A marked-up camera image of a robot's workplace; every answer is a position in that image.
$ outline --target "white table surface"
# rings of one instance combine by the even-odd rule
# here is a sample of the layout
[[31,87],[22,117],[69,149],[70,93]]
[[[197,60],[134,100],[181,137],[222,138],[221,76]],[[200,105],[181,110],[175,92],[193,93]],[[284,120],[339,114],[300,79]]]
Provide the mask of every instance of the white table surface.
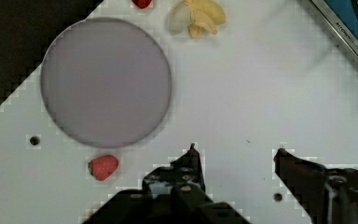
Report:
[[[173,104],[143,141],[117,149],[87,147],[52,122],[40,95],[40,67],[0,106],[0,224],[81,223],[123,189],[184,154],[202,156],[207,193],[252,223],[310,223],[273,174],[274,149],[295,149],[327,167],[358,169],[358,67],[297,0],[221,0],[227,24],[216,36],[172,36],[177,1],[106,0],[90,16],[116,17],[146,29],[173,68]],[[39,135],[33,147],[29,138]],[[112,154],[105,182],[87,163]],[[283,194],[275,203],[272,195]]]

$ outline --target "peeled banana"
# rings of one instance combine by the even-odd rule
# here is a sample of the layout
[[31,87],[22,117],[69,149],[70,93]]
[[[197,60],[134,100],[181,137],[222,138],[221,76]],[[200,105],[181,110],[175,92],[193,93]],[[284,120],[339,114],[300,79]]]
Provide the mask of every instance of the peeled banana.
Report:
[[217,34],[216,25],[225,22],[225,11],[213,0],[183,0],[170,13],[169,29],[175,35],[186,26],[191,37],[197,38],[203,29]]

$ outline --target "plate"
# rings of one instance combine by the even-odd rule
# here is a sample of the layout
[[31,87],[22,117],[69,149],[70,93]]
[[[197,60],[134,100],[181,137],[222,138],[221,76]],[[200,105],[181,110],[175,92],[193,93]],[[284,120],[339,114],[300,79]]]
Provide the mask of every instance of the plate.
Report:
[[171,69],[158,43],[118,19],[78,22],[49,47],[44,104],[57,126],[93,147],[124,147],[159,125],[168,110]]

